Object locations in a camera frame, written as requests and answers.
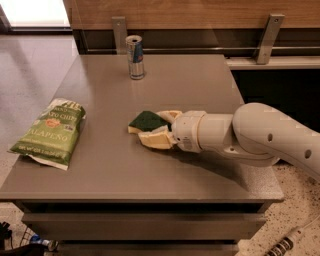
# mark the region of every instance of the metal bracket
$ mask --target metal bracket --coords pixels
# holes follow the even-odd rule
[[[126,37],[128,35],[126,18],[112,17],[114,40],[116,42],[117,54],[127,54]]]
[[[265,65],[269,63],[272,47],[277,39],[284,17],[283,14],[270,14],[267,26],[257,49],[257,64]]]
[[[8,33],[11,31],[11,24],[0,4],[0,32],[3,31],[5,33]]]

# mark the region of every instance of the snack package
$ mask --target snack package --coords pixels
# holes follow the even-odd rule
[[[67,170],[84,118],[85,110],[80,104],[54,99],[10,152]]]

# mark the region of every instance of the can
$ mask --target can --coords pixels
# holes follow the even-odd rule
[[[131,79],[144,77],[143,50],[141,36],[132,35],[126,38],[129,75]]]

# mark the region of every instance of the gray tabletop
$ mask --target gray tabletop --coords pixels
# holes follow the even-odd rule
[[[126,56],[79,56],[56,97],[83,105],[87,119],[68,171],[20,157],[1,200],[144,202],[278,201],[272,168],[214,153],[151,150],[127,126],[141,111],[233,113],[243,100],[223,56],[146,55],[146,76],[129,78]]]

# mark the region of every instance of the window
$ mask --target window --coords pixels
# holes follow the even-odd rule
[[[12,27],[69,27],[63,0],[0,0]]]

